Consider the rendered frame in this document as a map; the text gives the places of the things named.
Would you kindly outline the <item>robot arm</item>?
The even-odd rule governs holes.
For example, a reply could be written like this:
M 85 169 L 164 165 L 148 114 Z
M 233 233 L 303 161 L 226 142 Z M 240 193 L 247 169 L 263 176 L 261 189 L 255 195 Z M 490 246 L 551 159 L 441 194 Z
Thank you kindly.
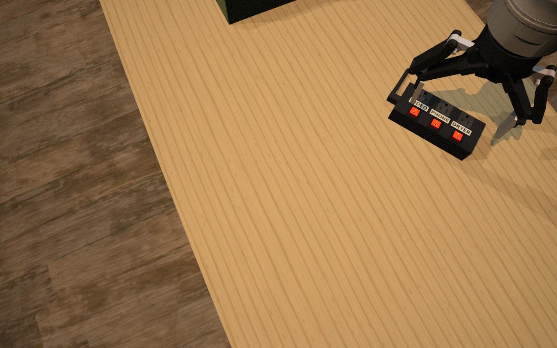
M 557 0 L 494 0 L 487 24 L 498 44 L 522 57 L 557 52 Z

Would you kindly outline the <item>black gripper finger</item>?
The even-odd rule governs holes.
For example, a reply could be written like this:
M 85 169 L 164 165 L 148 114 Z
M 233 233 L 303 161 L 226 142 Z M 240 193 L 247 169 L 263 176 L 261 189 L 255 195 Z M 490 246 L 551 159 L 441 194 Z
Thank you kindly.
M 534 66 L 532 70 L 531 76 L 533 77 L 533 82 L 535 82 L 534 86 L 537 87 L 534 107 L 530 105 L 522 79 L 512 81 L 510 73 L 498 73 L 498 80 L 502 83 L 505 93 L 508 93 L 509 99 L 512 102 L 513 112 L 499 123 L 495 138 L 500 139 L 510 129 L 518 125 L 525 125 L 527 119 L 532 120 L 536 125 L 542 122 L 546 109 L 548 89 L 554 81 L 557 67 L 555 65 L 548 65 L 546 68 Z
M 469 64 L 466 50 L 468 47 L 473 46 L 474 43 L 466 40 L 466 38 L 462 38 L 461 34 L 462 32 L 459 29 L 455 29 L 446 40 L 413 58 L 408 73 L 411 75 L 415 74 L 418 78 L 414 85 L 416 90 L 410 103 L 415 104 L 416 98 L 419 96 L 426 81 L 459 73 L 464 76 L 471 73 L 488 72 L 489 65 L 487 62 Z M 455 55 L 459 51 L 465 52 L 457 57 L 447 58 L 450 54 Z

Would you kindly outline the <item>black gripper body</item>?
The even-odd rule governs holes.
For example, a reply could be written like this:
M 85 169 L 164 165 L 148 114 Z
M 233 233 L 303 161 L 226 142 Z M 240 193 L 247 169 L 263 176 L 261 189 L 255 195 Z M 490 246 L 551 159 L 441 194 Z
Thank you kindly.
M 486 78 L 497 84 L 498 73 L 510 73 L 512 81 L 528 78 L 533 72 L 533 67 L 543 57 L 522 57 L 502 47 L 489 32 L 488 25 L 484 27 L 478 38 L 471 41 L 473 46 L 466 50 L 466 57 L 470 65 L 478 62 L 487 62 L 489 70 L 486 73 L 476 73 L 475 76 Z

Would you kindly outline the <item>black power strip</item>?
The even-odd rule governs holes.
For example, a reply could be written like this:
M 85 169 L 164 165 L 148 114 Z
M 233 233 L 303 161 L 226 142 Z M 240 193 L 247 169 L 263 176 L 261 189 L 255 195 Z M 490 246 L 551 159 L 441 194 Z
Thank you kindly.
M 401 96 L 397 89 L 408 74 L 407 68 L 387 98 L 395 107 L 388 119 L 424 138 L 432 145 L 464 160 L 473 152 L 486 124 L 422 89 L 415 104 L 412 82 Z

